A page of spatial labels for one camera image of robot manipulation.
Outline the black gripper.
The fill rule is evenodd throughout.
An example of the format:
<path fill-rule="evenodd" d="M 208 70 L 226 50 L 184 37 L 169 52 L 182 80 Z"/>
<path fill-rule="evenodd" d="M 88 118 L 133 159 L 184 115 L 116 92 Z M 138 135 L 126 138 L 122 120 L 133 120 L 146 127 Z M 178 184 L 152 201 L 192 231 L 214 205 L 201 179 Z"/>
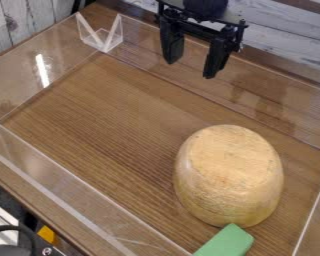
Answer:
<path fill-rule="evenodd" d="M 230 51 L 241 49 L 245 19 L 228 9 L 229 0 L 156 0 L 162 57 L 173 64 L 184 52 L 184 34 L 210 41 L 202 77 L 224 69 Z"/>

